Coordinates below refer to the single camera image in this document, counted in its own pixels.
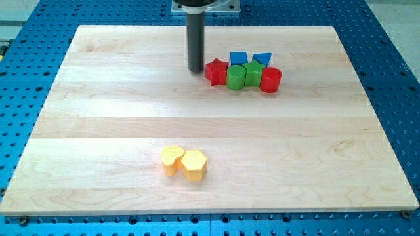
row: wooden board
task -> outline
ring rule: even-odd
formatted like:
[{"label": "wooden board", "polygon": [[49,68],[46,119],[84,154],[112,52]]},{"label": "wooden board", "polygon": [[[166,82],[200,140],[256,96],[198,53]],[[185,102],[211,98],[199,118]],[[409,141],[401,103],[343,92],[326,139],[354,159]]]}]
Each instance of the wooden board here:
[{"label": "wooden board", "polygon": [[[1,203],[6,215],[413,210],[331,27],[207,27],[205,61],[273,52],[276,94],[186,69],[184,27],[79,26]],[[202,182],[163,174],[175,144]]]}]

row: blue perforated table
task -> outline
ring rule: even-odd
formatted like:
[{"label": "blue perforated table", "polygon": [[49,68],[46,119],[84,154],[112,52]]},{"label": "blue perforated table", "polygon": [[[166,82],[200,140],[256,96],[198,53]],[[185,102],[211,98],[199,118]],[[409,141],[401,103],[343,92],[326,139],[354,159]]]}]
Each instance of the blue perforated table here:
[{"label": "blue perforated table", "polygon": [[[420,197],[420,85],[364,1],[241,1],[212,26],[334,26]],[[183,25],[169,1],[41,0],[0,62],[6,188],[79,24]],[[418,235],[420,211],[0,218],[0,235]]]}]

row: red star block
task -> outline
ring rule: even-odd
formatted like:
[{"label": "red star block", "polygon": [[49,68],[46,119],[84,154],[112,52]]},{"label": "red star block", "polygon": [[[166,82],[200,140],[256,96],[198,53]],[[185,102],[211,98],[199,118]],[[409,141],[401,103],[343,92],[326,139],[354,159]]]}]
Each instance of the red star block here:
[{"label": "red star block", "polygon": [[226,85],[229,62],[222,62],[218,58],[205,65],[205,77],[213,85]]}]

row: blue block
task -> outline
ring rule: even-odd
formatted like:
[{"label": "blue block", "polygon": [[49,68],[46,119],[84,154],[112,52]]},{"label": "blue block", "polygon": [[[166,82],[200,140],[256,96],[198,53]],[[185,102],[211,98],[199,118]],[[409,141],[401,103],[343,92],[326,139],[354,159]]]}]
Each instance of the blue block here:
[{"label": "blue block", "polygon": [[230,65],[239,65],[248,63],[248,56],[246,52],[231,52],[230,53]]},{"label": "blue block", "polygon": [[270,63],[271,55],[272,55],[271,52],[256,53],[252,55],[252,59],[256,60],[258,63],[264,64],[265,67],[268,67],[268,64]]}]

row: yellow block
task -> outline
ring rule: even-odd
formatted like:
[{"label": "yellow block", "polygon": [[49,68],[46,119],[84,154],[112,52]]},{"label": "yellow block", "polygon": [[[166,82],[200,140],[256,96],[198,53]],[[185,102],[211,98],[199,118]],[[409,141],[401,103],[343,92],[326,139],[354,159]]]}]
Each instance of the yellow block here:
[{"label": "yellow block", "polygon": [[189,181],[200,181],[207,172],[207,157],[200,150],[186,151],[181,164]]},{"label": "yellow block", "polygon": [[163,148],[161,159],[163,170],[167,176],[174,176],[177,173],[184,153],[184,149],[180,146],[166,146]]}]

